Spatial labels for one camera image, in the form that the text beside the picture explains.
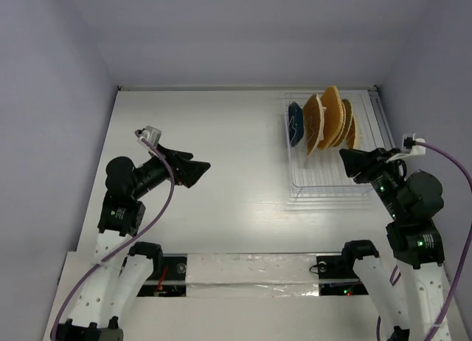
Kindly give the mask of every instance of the white wall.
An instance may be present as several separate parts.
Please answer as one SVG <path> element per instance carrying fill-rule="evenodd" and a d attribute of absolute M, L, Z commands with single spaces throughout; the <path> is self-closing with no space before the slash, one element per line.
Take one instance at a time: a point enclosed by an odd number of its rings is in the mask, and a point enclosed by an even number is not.
<path fill-rule="evenodd" d="M 0 330 L 40 340 L 116 87 L 72 0 L 0 0 Z"/>
<path fill-rule="evenodd" d="M 472 171 L 471 82 L 472 0 L 431 0 L 426 17 L 382 85 L 382 100 L 397 144 L 403 132 L 421 132 L 426 140 L 456 156 Z M 472 218 L 471 191 L 448 161 L 429 152 L 412 166 L 442 182 L 445 208 L 437 214 L 454 275 Z M 459 282 L 457 302 L 472 335 L 472 252 Z"/>
<path fill-rule="evenodd" d="M 428 0 L 75 0 L 119 85 L 380 82 Z"/>

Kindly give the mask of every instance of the white bracket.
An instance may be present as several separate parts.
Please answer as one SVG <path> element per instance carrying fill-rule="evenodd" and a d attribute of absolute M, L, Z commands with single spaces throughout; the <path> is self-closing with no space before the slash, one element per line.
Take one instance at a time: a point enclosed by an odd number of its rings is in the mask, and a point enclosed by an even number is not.
<path fill-rule="evenodd" d="M 370 299 L 382 318 L 386 334 L 391 335 L 394 326 L 400 326 L 403 330 L 409 329 L 408 312 L 395 294 L 381 259 L 365 256 L 362 260 L 355 260 L 353 271 L 369 292 Z"/>
<path fill-rule="evenodd" d="M 420 269 L 397 261 L 405 286 L 406 304 L 410 319 L 410 339 L 424 340 L 434 325 L 444 304 L 443 268 L 437 263 L 424 263 Z M 443 320 L 433 341 L 449 341 L 448 322 Z"/>
<path fill-rule="evenodd" d="M 129 235 L 119 236 L 119 232 L 106 230 L 97 237 L 93 264 L 98 264 L 113 249 L 130 240 Z M 95 271 L 83 284 L 77 302 L 68 318 L 76 326 L 88 327 L 97 323 L 98 328 L 106 328 L 110 320 L 111 298 L 117 287 L 121 266 L 128 252 L 121 251 Z"/>
<path fill-rule="evenodd" d="M 143 255 L 128 256 L 111 301 L 111 316 L 118 317 L 118 323 L 121 324 L 122 320 L 126 318 L 139 290 L 152 275 L 153 270 L 152 259 Z"/>

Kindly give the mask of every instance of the blue plate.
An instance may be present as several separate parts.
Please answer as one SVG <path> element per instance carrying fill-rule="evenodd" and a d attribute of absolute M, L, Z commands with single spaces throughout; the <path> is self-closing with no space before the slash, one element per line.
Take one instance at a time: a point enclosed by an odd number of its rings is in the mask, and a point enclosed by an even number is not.
<path fill-rule="evenodd" d="M 303 133 L 303 110 L 294 101 L 288 107 L 288 138 L 292 147 L 302 140 Z"/>

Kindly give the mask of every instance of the dish rack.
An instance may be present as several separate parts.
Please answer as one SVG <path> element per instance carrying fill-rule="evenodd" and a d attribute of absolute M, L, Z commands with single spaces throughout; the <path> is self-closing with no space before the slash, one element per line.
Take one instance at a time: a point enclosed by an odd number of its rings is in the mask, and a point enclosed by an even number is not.
<path fill-rule="evenodd" d="M 344 171 L 339 149 L 347 148 L 346 142 L 339 147 L 328 148 L 324 151 L 315 149 L 310 156 L 307 156 L 305 136 L 295 147 L 291 146 L 288 135 L 288 106 L 295 101 L 303 108 L 312 94 L 313 92 L 286 92 L 283 95 L 291 196 L 294 198 L 364 196 L 372 189 L 372 186 L 357 185 L 346 176 Z M 379 146 L 384 146 L 379 136 L 380 130 L 378 130 L 369 97 L 349 91 L 339 91 L 339 95 L 341 99 L 348 99 L 353 107 L 361 135 L 360 147 L 357 149 L 372 151 Z"/>

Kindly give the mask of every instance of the white metal bar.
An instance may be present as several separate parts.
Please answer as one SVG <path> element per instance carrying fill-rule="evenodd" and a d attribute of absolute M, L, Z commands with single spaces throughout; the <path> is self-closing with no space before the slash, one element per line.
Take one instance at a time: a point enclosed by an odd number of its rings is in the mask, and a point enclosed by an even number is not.
<path fill-rule="evenodd" d="M 142 255 L 128 256 L 111 301 L 111 316 L 121 324 L 144 282 L 153 273 L 153 261 Z"/>
<path fill-rule="evenodd" d="M 189 254 L 187 284 L 313 284 L 315 254 Z"/>

